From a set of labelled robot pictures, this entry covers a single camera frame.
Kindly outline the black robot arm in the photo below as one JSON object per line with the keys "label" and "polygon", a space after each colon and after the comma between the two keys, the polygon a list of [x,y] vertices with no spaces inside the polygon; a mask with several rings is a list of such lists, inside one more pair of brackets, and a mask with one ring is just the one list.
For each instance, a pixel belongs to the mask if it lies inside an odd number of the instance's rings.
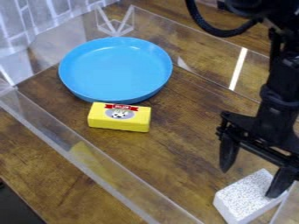
{"label": "black robot arm", "polygon": [[256,115],[220,113],[218,167],[226,171],[241,149],[277,166],[265,196],[276,198],[299,181],[299,0],[224,0],[228,9],[270,23],[269,75]]}

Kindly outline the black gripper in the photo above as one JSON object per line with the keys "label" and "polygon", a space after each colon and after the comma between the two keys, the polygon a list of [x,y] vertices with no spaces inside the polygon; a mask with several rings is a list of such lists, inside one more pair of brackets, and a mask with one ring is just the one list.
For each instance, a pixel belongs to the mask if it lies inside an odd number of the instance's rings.
{"label": "black gripper", "polygon": [[274,199],[299,178],[299,136],[293,129],[282,131],[262,126],[256,117],[228,111],[220,113],[218,168],[226,172],[236,161],[238,149],[249,151],[278,167],[265,196]]}

